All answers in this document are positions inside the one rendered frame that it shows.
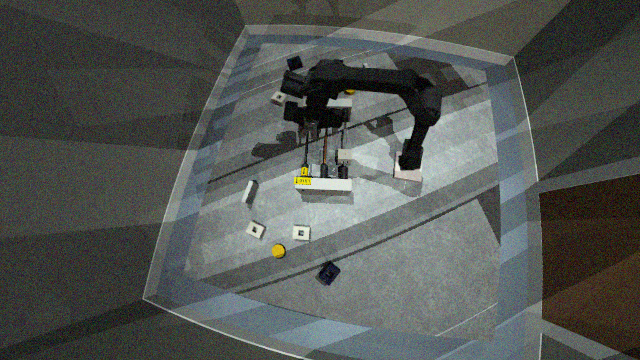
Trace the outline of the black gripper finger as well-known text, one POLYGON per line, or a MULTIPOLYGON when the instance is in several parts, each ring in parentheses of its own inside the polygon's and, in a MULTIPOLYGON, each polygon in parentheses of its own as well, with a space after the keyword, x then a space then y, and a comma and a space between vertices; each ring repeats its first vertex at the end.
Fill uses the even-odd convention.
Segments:
POLYGON ((323 118, 322 121, 319 121, 317 130, 324 129, 324 128, 331 128, 331 126, 330 126, 330 123, 324 123, 324 118, 323 118))
MULTIPOLYGON (((298 107, 298 109, 303 109, 303 107, 298 107)), ((303 117, 301 118, 301 120, 296 120, 294 122, 297 123, 298 125, 300 125, 303 128, 303 117)))

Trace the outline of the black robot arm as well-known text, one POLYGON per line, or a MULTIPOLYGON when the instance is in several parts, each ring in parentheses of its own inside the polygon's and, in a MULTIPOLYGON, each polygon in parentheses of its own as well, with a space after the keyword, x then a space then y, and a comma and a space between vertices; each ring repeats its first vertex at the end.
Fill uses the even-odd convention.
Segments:
POLYGON ((305 104, 308 99, 308 103, 317 109, 326 107, 330 98, 336 100, 345 90, 398 94, 403 99, 415 116, 415 125, 411 138, 403 143, 398 163, 400 170, 421 169, 422 144, 429 126, 440 120, 442 92, 413 69, 351 67, 331 59, 320 60, 309 69, 307 76, 286 70, 280 88, 290 96, 301 99, 307 96, 305 104))

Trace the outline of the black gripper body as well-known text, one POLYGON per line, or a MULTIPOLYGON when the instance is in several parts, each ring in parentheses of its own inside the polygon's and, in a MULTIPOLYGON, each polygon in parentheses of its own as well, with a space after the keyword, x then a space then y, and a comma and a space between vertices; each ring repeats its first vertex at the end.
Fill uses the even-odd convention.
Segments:
POLYGON ((324 123, 330 123, 332 128, 340 129, 343 125, 342 110, 331 108, 331 110, 325 111, 325 109, 326 107, 322 109, 312 107, 308 103, 308 99, 305 110, 298 109, 297 102, 287 101, 285 102, 284 108, 284 120, 296 121, 301 120, 302 117, 306 117, 306 119, 322 121, 324 118, 324 123))

